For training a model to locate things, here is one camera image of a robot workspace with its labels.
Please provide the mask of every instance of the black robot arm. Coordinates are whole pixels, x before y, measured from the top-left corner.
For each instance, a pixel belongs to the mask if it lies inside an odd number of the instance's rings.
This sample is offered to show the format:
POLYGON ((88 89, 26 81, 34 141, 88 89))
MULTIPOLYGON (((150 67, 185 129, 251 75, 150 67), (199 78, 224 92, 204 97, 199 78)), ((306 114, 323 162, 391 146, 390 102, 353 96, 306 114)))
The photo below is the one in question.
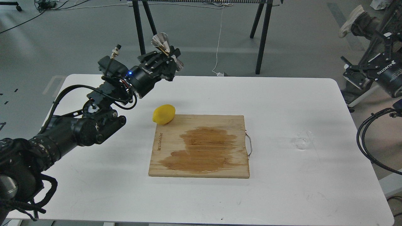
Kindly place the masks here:
POLYGON ((126 123, 125 116, 118 116, 111 105, 132 109, 137 95, 144 97, 161 79, 172 81, 176 71, 183 67, 177 59, 180 50, 168 45, 167 36, 159 33, 152 38, 152 44, 161 52, 150 52, 138 57, 140 65, 130 70, 114 60, 120 45, 112 55, 99 60, 104 83, 98 88, 73 85, 60 92, 53 103, 48 119, 40 132, 33 138, 0 140, 0 222, 9 211, 26 213, 32 220, 38 219, 38 212, 56 191, 56 179, 43 175, 65 154, 76 146, 101 144, 126 123), (83 108, 64 115, 54 115, 61 99, 76 88, 88 88, 88 101, 83 108), (44 188, 43 181, 51 183, 45 198, 35 203, 34 197, 44 188), (34 216, 27 211, 34 211, 34 216))

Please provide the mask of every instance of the white cable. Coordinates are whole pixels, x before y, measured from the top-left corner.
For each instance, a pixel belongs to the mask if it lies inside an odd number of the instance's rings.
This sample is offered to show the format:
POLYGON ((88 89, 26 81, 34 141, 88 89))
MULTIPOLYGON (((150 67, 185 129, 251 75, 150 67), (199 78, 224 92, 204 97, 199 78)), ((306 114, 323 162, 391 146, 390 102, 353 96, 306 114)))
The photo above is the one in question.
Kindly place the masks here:
POLYGON ((216 6, 233 6, 233 3, 222 3, 222 2, 202 2, 202 4, 204 5, 209 5, 209 4, 213 4, 216 6))
MULTIPOLYGON (((114 5, 108 5, 108 6, 127 6, 126 3, 122 4, 114 4, 114 5)), ((87 7, 78 7, 78 8, 65 8, 65 9, 58 9, 54 11, 59 11, 59 10, 73 10, 73 9, 80 9, 80 8, 100 8, 100 7, 108 7, 108 6, 87 6, 87 7)))
POLYGON ((151 3, 151 4, 148 4, 148 5, 178 5, 178 6, 189 6, 189 7, 199 7, 199 8, 222 9, 222 8, 214 8, 214 7, 206 7, 206 6, 183 5, 183 4, 176 4, 176 3, 151 3))
POLYGON ((214 70, 215 70, 216 66, 218 65, 218 49, 219 49, 219 41, 221 40, 222 19, 223 19, 223 15, 224 15, 224 8, 225 8, 225 6, 223 6, 223 8, 222 8, 222 14, 221 14, 221 29, 219 30, 218 47, 216 47, 216 64, 215 64, 215 67, 212 69, 212 72, 214 72, 216 75, 218 75, 218 73, 216 73, 214 70))

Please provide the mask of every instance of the gray floor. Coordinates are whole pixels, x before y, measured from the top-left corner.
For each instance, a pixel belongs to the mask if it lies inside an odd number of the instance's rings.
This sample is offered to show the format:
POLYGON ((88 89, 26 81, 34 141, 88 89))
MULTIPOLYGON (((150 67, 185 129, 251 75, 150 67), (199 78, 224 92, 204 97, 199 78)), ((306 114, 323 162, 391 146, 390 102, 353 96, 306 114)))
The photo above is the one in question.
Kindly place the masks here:
MULTIPOLYGON (((381 17, 383 12, 370 8, 370 2, 285 0, 283 5, 274 7, 260 75, 256 75, 254 70, 262 23, 255 38, 249 38, 256 4, 235 4, 223 11, 152 3, 150 8, 157 30, 166 32, 171 44, 181 50, 180 59, 185 68, 177 75, 215 76, 211 70, 216 64, 222 15, 216 72, 249 77, 332 78, 343 89, 344 63, 340 56, 357 63, 369 42, 352 35, 338 38, 339 26, 359 4, 370 14, 381 17)), ((17 12, 13 6, 0 6, 0 31, 38 15, 33 1, 20 0, 19 3, 22 12, 17 12)), ((79 7, 121 3, 126 1, 92 0, 79 7)), ((186 5, 204 6, 196 3, 186 5)), ((140 10, 146 49, 151 51, 152 33, 143 8, 140 7, 140 10)), ((117 60, 128 67, 136 65, 136 57, 140 55, 138 39, 133 9, 127 6, 45 12, 18 28, 0 34, 0 93, 3 93, 0 96, 0 123, 6 122, 0 136, 30 138, 35 135, 62 79, 70 74, 98 74, 97 61, 109 55, 116 44, 122 45, 117 60)), ((352 117, 356 126, 371 112, 391 107, 394 102, 395 99, 378 90, 355 107, 352 117)), ((402 168, 400 124, 400 119, 384 118, 373 123, 367 135, 367 144, 373 154, 397 169, 402 168)), ((376 166, 374 170, 378 179, 389 174, 376 166)), ((390 205, 395 213, 402 209, 401 203, 396 200, 390 201, 390 205)), ((23 222, 23 225, 45 224, 23 222)), ((90 224, 57 221, 54 225, 90 224)), ((395 225, 402 225, 402 221, 397 218, 395 225)))

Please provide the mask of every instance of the pants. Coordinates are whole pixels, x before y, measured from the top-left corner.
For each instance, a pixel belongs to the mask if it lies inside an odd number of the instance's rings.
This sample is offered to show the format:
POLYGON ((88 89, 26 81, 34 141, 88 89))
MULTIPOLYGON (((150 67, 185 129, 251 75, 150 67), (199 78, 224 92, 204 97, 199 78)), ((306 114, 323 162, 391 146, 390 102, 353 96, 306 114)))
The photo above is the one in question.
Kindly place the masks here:
POLYGON ((371 40, 380 23, 381 21, 377 17, 371 17, 367 12, 364 12, 353 22, 351 31, 354 36, 362 36, 371 40))

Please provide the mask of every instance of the person's leg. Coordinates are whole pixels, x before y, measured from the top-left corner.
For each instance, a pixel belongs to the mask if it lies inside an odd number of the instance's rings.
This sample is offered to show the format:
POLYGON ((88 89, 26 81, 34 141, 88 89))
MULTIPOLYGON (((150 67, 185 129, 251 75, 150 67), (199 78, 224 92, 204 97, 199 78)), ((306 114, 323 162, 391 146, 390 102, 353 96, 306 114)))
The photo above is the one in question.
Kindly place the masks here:
POLYGON ((380 23, 381 21, 377 17, 371 17, 359 5, 350 13, 346 22, 339 29, 338 35, 340 38, 343 38, 351 32, 354 36, 362 36, 371 40, 380 23))
POLYGON ((367 12, 364 12, 353 22, 351 32, 354 36, 362 36, 371 40, 380 23, 380 19, 371 17, 367 12))

